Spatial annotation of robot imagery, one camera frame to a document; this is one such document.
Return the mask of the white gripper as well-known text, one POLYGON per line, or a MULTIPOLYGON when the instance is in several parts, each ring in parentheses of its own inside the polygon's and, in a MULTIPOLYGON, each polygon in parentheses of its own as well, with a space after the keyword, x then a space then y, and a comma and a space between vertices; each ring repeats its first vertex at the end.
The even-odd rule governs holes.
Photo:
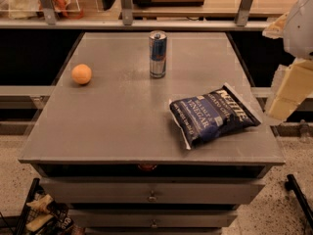
POLYGON ((288 67, 278 66, 265 105, 268 117, 286 120, 313 92, 313 0, 298 0, 262 35, 271 39, 283 37, 285 51, 301 58, 288 67))

